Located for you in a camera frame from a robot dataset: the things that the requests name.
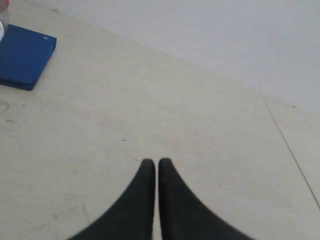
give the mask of white wall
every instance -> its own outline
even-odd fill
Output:
[[[320,113],[319,0],[31,1]]]

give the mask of blue box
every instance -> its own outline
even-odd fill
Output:
[[[9,25],[0,42],[0,84],[33,90],[56,43],[55,37]]]

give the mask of bottle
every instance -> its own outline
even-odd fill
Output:
[[[9,24],[8,6],[9,0],[0,0],[0,42],[4,37]]]

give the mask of plastic bottle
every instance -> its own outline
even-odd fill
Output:
[[[8,6],[9,0],[0,0],[0,42],[4,37],[9,24]]]

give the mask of white floor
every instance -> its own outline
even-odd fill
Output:
[[[318,115],[25,0],[10,11],[58,44],[34,91],[0,86],[1,238],[66,239],[142,158],[171,157],[208,207],[257,240],[320,239]]]

